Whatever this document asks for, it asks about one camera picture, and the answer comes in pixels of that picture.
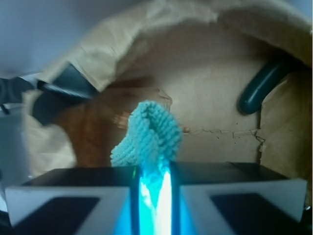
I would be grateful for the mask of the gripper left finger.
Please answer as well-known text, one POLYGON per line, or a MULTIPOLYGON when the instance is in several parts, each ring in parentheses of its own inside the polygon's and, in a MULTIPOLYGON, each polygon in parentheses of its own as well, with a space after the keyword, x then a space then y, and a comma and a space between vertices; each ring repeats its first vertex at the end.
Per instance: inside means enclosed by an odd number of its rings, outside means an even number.
POLYGON ((54 169, 5 189, 16 235, 137 235, 137 168, 54 169))

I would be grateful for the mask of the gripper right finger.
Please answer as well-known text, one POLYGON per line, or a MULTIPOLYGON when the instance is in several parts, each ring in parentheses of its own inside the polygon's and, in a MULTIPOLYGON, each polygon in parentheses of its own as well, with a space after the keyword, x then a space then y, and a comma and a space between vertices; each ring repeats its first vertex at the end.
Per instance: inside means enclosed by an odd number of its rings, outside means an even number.
POLYGON ((175 235, 305 235, 307 183, 254 163, 172 163, 175 235))

